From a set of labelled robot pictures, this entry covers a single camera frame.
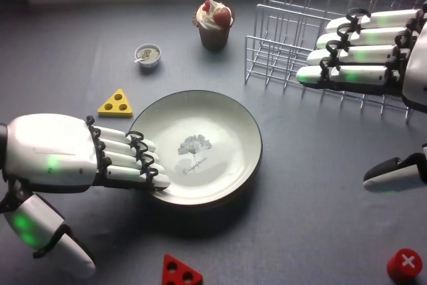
cupcake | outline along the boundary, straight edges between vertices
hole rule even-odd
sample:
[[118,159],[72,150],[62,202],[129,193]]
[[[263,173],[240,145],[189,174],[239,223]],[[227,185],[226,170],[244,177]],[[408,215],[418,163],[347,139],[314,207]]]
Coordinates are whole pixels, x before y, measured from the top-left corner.
[[227,45],[234,12],[222,3],[207,0],[195,12],[193,23],[199,29],[203,46],[212,51],[220,50]]

metal wire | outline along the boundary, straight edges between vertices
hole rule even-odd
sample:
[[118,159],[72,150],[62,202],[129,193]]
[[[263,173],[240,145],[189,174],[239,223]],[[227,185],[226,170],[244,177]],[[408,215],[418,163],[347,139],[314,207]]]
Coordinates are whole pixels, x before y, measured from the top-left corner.
[[[291,84],[302,87],[304,94],[307,87],[296,81],[296,72],[307,65],[308,54],[315,50],[316,40],[330,20],[343,17],[351,7],[365,7],[372,12],[421,5],[421,0],[264,0],[256,7],[254,34],[245,38],[244,81],[254,75],[263,77],[266,87],[278,81],[283,83],[283,91]],[[321,91],[320,100],[325,93],[340,96],[340,107],[346,99],[359,101],[361,113],[368,103],[379,106],[380,115],[386,108],[404,111],[406,122],[412,115],[412,110],[395,97],[310,90]]]

brown cupcake liner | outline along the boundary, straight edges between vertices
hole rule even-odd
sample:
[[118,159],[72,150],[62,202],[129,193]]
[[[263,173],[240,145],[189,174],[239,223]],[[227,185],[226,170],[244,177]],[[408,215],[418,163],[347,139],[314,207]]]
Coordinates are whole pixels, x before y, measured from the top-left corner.
[[197,9],[195,10],[193,15],[193,25],[199,29],[201,43],[206,49],[217,51],[223,49],[227,45],[230,28],[236,20],[234,10],[231,7],[228,8],[232,12],[233,23],[225,29],[204,29],[196,19]]

robotic thumb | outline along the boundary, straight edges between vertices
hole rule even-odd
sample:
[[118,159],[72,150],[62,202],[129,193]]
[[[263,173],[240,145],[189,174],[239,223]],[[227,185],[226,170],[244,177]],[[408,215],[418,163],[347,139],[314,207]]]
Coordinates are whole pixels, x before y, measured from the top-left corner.
[[7,147],[7,126],[0,123],[0,170],[3,169],[6,160],[6,147]]

printed tree design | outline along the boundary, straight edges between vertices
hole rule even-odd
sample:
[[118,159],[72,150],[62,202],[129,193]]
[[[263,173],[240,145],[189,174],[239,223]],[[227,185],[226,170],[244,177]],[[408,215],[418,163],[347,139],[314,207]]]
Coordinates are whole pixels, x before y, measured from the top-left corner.
[[193,154],[195,164],[199,166],[195,158],[196,153],[212,148],[211,142],[203,135],[193,135],[187,137],[178,148],[178,155]]

